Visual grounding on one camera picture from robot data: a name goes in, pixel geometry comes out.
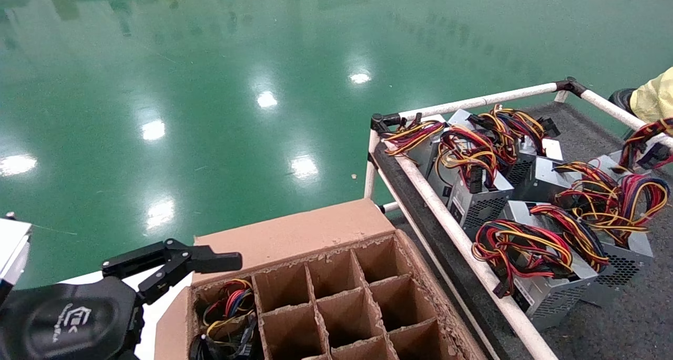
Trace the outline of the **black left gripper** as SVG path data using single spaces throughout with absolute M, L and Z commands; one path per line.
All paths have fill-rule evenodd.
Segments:
M 217 254 L 208 245 L 175 239 L 105 260 L 103 279 L 84 285 L 57 283 L 9 293 L 2 304 L 2 359 L 135 359 L 151 305 L 193 272 L 240 271 L 239 252 Z M 158 268 L 139 283 L 123 279 Z

